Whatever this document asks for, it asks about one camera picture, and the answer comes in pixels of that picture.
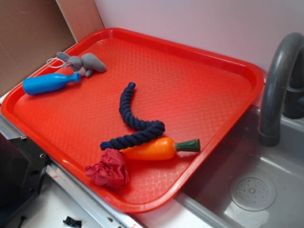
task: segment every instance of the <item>navy rope toy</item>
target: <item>navy rope toy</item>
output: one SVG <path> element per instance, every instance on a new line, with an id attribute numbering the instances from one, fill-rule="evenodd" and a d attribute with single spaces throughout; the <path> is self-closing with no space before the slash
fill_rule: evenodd
<path id="1" fill-rule="evenodd" d="M 139 120 L 132 114 L 130 103 L 135 86 L 135 83 L 130 82 L 129 85 L 124 89 L 120 97 L 119 112 L 123 117 L 123 121 L 129 127 L 139 132 L 131 135 L 125 135 L 123 137 L 117 137 L 108 142 L 102 142 L 100 144 L 102 150 L 107 148 L 121 150 L 128 147 L 139 146 L 143 143 L 148 143 L 153 139 L 157 139 L 165 131 L 165 124 L 163 122 L 159 120 Z"/>

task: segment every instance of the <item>orange carrot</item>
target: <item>orange carrot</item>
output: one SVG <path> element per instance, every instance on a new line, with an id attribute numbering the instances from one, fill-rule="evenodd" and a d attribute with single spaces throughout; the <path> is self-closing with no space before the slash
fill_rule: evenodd
<path id="1" fill-rule="evenodd" d="M 175 143 L 173 139 L 163 137 L 140 146 L 120 150 L 120 152 L 124 153 L 126 159 L 131 160 L 167 160 L 173 158 L 177 151 L 200 152 L 199 143 L 198 139 Z"/>

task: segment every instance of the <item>drain cover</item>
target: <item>drain cover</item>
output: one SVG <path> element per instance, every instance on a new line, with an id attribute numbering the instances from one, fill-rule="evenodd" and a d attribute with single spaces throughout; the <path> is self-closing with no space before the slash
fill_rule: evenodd
<path id="1" fill-rule="evenodd" d="M 244 173 L 232 181 L 230 196 L 240 208 L 260 211 L 275 201 L 276 187 L 268 177 L 260 173 Z"/>

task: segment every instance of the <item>plastic tray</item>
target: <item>plastic tray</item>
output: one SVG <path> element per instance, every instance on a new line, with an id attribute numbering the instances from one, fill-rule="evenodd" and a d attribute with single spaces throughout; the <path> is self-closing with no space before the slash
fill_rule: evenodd
<path id="1" fill-rule="evenodd" d="M 41 95 L 29 96 L 19 85 L 4 100 L 2 113 L 64 169 L 127 213 L 172 199 L 263 87 L 262 73 L 250 63 L 119 28 L 96 32 L 67 53 L 94 53 L 107 71 Z M 45 66 L 34 76 L 53 72 L 72 73 Z M 133 133 L 118 111 L 129 82 L 137 85 L 135 116 L 163 121 L 164 135 L 177 143 L 199 138 L 202 151 L 179 152 L 168 161 L 128 161 L 126 187 L 98 187 L 84 169 L 99 161 L 101 142 Z"/>

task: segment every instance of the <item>black object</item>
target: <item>black object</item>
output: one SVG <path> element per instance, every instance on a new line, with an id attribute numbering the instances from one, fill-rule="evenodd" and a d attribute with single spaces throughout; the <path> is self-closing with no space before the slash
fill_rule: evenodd
<path id="1" fill-rule="evenodd" d="M 27 218 L 26 218 L 25 216 L 22 216 L 20 219 L 21 219 L 21 222 L 19 223 L 18 228 L 21 228 L 22 223 L 23 223 L 23 222 L 24 222 L 24 220 L 26 220 Z"/>
<path id="2" fill-rule="evenodd" d="M 47 160 L 29 138 L 7 140 L 0 133 L 0 227 L 39 195 Z"/>
<path id="3" fill-rule="evenodd" d="M 269 69 L 258 128 L 263 146 L 280 142 L 282 113 L 304 117 L 304 36 L 296 32 L 282 40 Z"/>
<path id="4" fill-rule="evenodd" d="M 81 221 L 80 220 L 74 220 L 71 217 L 67 216 L 66 220 L 63 220 L 64 224 L 67 224 L 70 227 L 81 227 Z"/>
<path id="5" fill-rule="evenodd" d="M 100 147 L 102 150 L 106 148 L 112 149 L 125 149 L 128 147 L 134 147 L 148 143 L 153 139 L 157 139 L 165 131 L 165 124 L 159 120 L 156 121 L 144 121 L 136 118 L 131 112 L 131 99 L 134 93 L 136 84 L 130 82 L 124 89 L 120 97 L 119 112 L 123 118 L 123 121 L 132 129 L 139 131 L 131 135 L 125 135 L 111 139 L 108 142 L 102 142 Z"/>

